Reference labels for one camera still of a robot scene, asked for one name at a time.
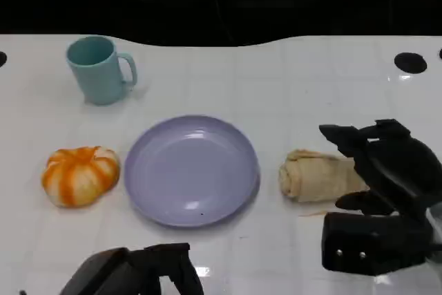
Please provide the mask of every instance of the bread roll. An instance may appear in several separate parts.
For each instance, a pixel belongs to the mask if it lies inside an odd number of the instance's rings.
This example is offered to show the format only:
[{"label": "bread roll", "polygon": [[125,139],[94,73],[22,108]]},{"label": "bread roll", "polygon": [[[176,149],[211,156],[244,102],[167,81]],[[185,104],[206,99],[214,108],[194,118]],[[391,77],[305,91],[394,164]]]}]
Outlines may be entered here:
[{"label": "bread roll", "polygon": [[335,200],[346,193],[368,190],[353,167],[352,158],[295,150],[280,167],[280,188],[298,202]]}]

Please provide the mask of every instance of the white tile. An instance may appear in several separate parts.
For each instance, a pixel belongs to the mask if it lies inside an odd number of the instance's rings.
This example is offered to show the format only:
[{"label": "white tile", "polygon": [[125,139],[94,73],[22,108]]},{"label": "white tile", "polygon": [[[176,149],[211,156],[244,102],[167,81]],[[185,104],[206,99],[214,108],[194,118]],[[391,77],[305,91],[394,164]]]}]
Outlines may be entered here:
[{"label": "white tile", "polygon": [[339,77],[382,77],[376,44],[369,39],[329,39],[334,72]]},{"label": "white tile", "polygon": [[237,88],[237,112],[239,114],[284,114],[286,103],[285,82],[279,79],[241,79]]},{"label": "white tile", "polygon": [[280,164],[290,149],[288,117],[237,115],[233,124],[249,138],[263,166]]},{"label": "white tile", "polygon": [[146,47],[143,54],[145,75],[161,78],[187,77],[191,52],[190,48]]},{"label": "white tile", "polygon": [[231,225],[213,225],[207,229],[165,229],[164,243],[187,242],[189,257],[201,278],[224,280],[231,256]]},{"label": "white tile", "polygon": [[21,269],[16,265],[0,265],[0,292],[2,294],[18,294],[24,289],[20,282]]},{"label": "white tile", "polygon": [[94,250],[104,213],[100,201],[83,209],[53,207],[47,211],[35,239],[33,266],[80,264]]},{"label": "white tile", "polygon": [[231,288],[232,295],[296,294],[293,276],[290,275],[233,277]]},{"label": "white tile", "polygon": [[159,225],[139,216],[132,209],[110,209],[97,237],[95,251],[116,247],[142,249],[163,242]]},{"label": "white tile", "polygon": [[319,131],[319,125],[339,124],[338,119],[335,112],[315,115],[294,114],[289,124],[290,144],[287,152],[294,149],[307,149],[340,155],[336,145],[328,142]]},{"label": "white tile", "polygon": [[232,85],[226,79],[199,79],[189,83],[186,113],[229,114],[233,110]]},{"label": "white tile", "polygon": [[416,271],[417,284],[422,288],[437,288],[442,287],[442,280],[439,279],[438,274],[428,265],[422,264]]},{"label": "white tile", "polygon": [[0,227],[2,263],[22,263],[35,248],[35,234],[41,227],[44,207],[50,206],[44,190],[37,181],[16,184],[2,191],[0,200]]},{"label": "white tile", "polygon": [[372,295],[368,283],[305,279],[302,280],[301,287],[302,295]]},{"label": "white tile", "polygon": [[186,77],[154,77],[137,102],[145,113],[182,110],[187,90]]},{"label": "white tile", "polygon": [[238,77],[277,78],[285,75],[279,43],[268,43],[235,49]]},{"label": "white tile", "polygon": [[341,113],[359,113],[381,119],[392,112],[387,85],[383,82],[342,81],[338,83],[338,92]]},{"label": "white tile", "polygon": [[231,48],[191,48],[190,76],[204,79],[232,77],[234,52]]},{"label": "white tile", "polygon": [[292,79],[317,79],[334,76],[327,40],[320,37],[293,38],[281,41]]},{"label": "white tile", "polygon": [[291,274],[293,247],[285,215],[252,211],[233,230],[233,274]]},{"label": "white tile", "polygon": [[75,268],[32,269],[27,273],[23,289],[27,294],[58,294],[75,273]]},{"label": "white tile", "polygon": [[441,94],[438,83],[416,76],[393,83],[391,91],[399,117],[435,117],[433,110]]},{"label": "white tile", "polygon": [[339,90],[335,82],[304,82],[293,79],[289,91],[290,111],[302,114],[323,114],[338,107]]},{"label": "white tile", "polygon": [[434,292],[435,289],[421,289],[414,287],[398,287],[391,285],[374,285],[372,294],[373,295],[436,295],[440,294],[440,290]]}]

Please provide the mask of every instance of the teal mug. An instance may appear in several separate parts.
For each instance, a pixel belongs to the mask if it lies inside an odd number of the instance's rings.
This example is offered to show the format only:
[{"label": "teal mug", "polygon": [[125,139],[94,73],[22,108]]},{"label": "teal mug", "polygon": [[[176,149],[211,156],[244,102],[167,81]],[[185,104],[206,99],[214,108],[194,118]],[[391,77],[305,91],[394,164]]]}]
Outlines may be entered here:
[{"label": "teal mug", "polygon": [[[129,63],[132,81],[124,81],[118,58]],[[66,59],[90,103],[112,104],[137,83],[133,58],[126,53],[117,53],[114,43],[105,37],[89,36],[75,41],[68,47]]]}]

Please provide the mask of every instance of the mug handle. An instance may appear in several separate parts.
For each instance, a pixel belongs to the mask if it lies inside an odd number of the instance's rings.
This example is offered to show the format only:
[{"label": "mug handle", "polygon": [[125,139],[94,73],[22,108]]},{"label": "mug handle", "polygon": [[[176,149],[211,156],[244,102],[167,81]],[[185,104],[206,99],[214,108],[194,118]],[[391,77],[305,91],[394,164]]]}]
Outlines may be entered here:
[{"label": "mug handle", "polygon": [[124,81],[124,83],[130,86],[136,85],[136,83],[138,82],[138,74],[137,67],[135,66],[135,61],[133,61],[132,56],[127,53],[117,53],[117,57],[125,59],[128,62],[129,67],[131,67],[132,81]]}]

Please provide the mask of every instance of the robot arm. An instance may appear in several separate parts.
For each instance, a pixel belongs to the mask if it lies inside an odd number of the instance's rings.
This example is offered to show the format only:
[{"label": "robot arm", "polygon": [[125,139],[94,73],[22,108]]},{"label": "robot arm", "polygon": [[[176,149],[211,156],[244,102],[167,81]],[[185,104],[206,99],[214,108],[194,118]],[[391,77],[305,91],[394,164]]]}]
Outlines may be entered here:
[{"label": "robot arm", "polygon": [[343,196],[323,229],[323,266],[379,275],[430,261],[442,250],[442,165],[424,143],[396,120],[376,126],[320,126],[347,157],[370,190]]}]

